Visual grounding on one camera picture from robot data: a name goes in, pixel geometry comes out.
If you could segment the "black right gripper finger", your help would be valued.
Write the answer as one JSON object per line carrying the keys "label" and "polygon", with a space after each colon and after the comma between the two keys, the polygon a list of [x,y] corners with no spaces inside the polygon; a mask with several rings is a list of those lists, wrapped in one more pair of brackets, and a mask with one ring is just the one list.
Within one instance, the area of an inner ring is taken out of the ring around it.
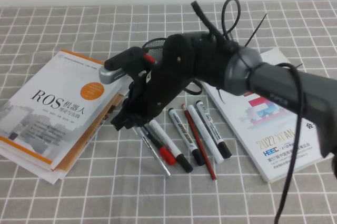
{"label": "black right gripper finger", "polygon": [[132,118],[128,113],[119,112],[115,117],[112,118],[111,124],[117,131],[121,130],[122,128],[130,129],[132,127]]}
{"label": "black right gripper finger", "polygon": [[148,124],[149,121],[150,120],[146,119],[146,118],[136,118],[136,119],[133,119],[132,127],[143,127],[146,124]]}

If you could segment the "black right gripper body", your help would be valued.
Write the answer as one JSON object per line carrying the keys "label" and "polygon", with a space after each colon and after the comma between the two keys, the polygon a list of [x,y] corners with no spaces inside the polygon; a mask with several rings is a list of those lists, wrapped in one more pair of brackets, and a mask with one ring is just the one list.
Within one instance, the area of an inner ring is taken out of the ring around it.
{"label": "black right gripper body", "polygon": [[120,112],[152,120],[195,76],[196,38],[190,34],[169,36],[162,57],[151,71],[135,81]]}

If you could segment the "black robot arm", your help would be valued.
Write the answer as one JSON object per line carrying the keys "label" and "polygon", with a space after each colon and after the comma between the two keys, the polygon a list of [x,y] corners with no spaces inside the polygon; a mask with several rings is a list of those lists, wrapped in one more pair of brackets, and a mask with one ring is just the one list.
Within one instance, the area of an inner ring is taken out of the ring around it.
{"label": "black robot arm", "polygon": [[236,96],[256,93],[315,123],[321,155],[336,154],[336,80],[287,63],[265,63],[256,50],[222,35],[169,36],[150,79],[134,80],[112,125],[121,129],[146,124],[194,79]]}

